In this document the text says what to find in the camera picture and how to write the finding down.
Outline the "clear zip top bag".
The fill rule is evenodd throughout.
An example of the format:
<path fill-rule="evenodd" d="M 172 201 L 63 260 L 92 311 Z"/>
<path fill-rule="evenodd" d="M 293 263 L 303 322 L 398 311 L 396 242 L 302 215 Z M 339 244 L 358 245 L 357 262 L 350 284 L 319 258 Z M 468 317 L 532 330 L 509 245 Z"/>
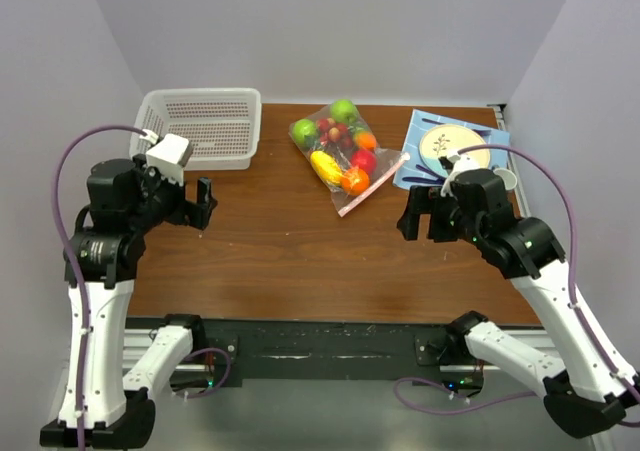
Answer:
<path fill-rule="evenodd" d="M 289 136 L 331 192 L 343 217 L 409 161 L 409 155 L 379 145 L 356 105 L 339 99 L 295 121 Z"/>

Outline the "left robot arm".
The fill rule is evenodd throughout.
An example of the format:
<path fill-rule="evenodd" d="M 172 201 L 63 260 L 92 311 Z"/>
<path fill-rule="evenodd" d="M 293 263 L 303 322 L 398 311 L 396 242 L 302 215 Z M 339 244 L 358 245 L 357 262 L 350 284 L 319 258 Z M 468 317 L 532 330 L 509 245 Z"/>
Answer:
<path fill-rule="evenodd" d="M 96 164 L 89 203 L 78 213 L 63 256 L 72 311 L 70 369 L 58 416 L 40 431 L 44 447 L 136 450 L 149 441 L 156 396 L 183 361 L 207 351 L 198 315 L 170 314 L 130 370 L 123 366 L 129 302 L 153 228 L 169 223 L 203 231 L 217 202 L 201 177 L 196 199 L 182 181 L 138 155 Z"/>

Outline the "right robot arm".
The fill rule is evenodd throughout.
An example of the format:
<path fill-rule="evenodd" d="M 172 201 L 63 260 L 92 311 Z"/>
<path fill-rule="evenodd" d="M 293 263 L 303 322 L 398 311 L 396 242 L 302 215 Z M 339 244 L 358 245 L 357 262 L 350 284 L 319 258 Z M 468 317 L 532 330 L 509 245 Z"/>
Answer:
<path fill-rule="evenodd" d="M 545 354 L 470 311 L 446 327 L 445 350 L 459 364 L 488 362 L 539 397 L 554 423 L 573 438 L 625 422 L 639 396 L 639 373 L 616 350 L 577 290 L 551 228 L 514 213 L 503 180 L 488 169 L 458 174 L 447 190 L 414 186 L 397 223 L 407 241 L 430 218 L 428 239 L 464 240 L 525 298 L 557 353 Z"/>

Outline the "white perforated plastic basket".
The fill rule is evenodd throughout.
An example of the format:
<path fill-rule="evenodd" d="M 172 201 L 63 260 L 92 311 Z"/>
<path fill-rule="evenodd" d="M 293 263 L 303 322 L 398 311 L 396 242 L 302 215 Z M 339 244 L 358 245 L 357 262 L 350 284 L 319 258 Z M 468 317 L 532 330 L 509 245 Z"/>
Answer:
<path fill-rule="evenodd" d="M 189 171 L 246 170 L 261 131 L 262 100 L 254 88 L 184 88 L 149 92 L 135 126 L 188 139 Z"/>

